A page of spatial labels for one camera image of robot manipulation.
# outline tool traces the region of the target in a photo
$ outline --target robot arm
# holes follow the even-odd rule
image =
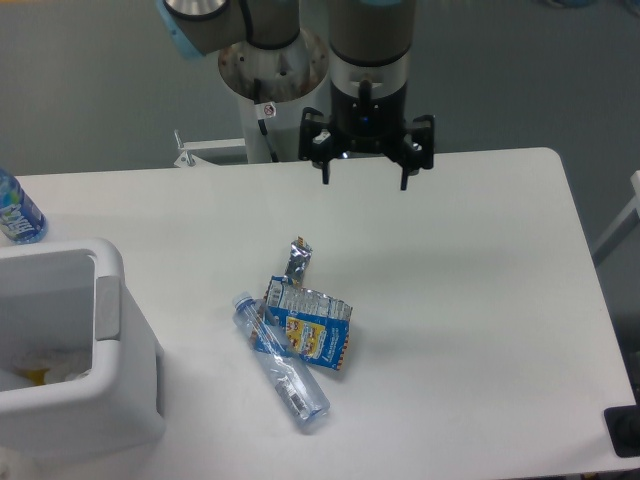
[[[184,36],[201,55],[245,40],[284,48],[300,32],[298,0],[158,0],[158,8],[179,29],[168,24],[171,34]]]
[[[343,153],[384,154],[409,175],[433,168],[434,118],[406,125],[404,103],[415,0],[329,0],[331,115],[305,109],[301,159],[322,168]]]
[[[283,82],[295,89],[287,91],[274,85],[279,80],[278,72],[271,71],[275,67],[265,68],[282,64],[291,56],[287,50],[296,48],[298,0],[157,1],[174,40],[185,46],[183,53],[206,55],[246,41],[253,47],[253,67],[243,69],[254,73],[249,82],[241,72],[249,84],[245,90],[253,92],[254,83],[271,85],[268,97],[276,102],[301,96],[298,90],[305,82]],[[383,154],[401,166],[405,190],[409,175],[433,167],[434,150],[433,116],[408,125],[404,120],[416,0],[328,0],[328,7],[332,111],[325,117],[312,108],[303,110],[298,156],[322,168],[327,184],[331,159],[346,152]],[[262,101],[259,88],[238,93]]]

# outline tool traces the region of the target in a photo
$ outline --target bottle label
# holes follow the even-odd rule
[[[44,216],[38,207],[24,193],[21,200],[14,199],[11,205],[0,208],[0,230],[14,242],[28,240],[44,227]]]

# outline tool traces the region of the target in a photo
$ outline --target trash can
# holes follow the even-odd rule
[[[89,373],[30,386],[17,357],[90,352]],[[105,240],[0,248],[0,445],[33,457],[82,455],[159,438],[163,350]]]

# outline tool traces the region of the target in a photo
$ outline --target black cable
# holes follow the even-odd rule
[[[253,81],[253,104],[258,105],[260,103],[260,89],[262,88],[262,83],[257,78]],[[272,163],[280,163],[280,159],[278,158],[278,154],[276,153],[276,149],[273,147],[271,143],[271,138],[269,138],[269,131],[267,130],[267,124],[263,119],[258,120],[258,128],[260,128],[260,133],[264,137],[264,141],[267,144],[267,148],[269,149],[269,155],[271,156]]]

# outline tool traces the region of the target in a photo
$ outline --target bottle cap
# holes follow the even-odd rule
[[[251,294],[249,292],[242,292],[240,295],[236,295],[233,297],[233,306],[237,309],[240,305],[242,305],[247,300],[252,300]]]

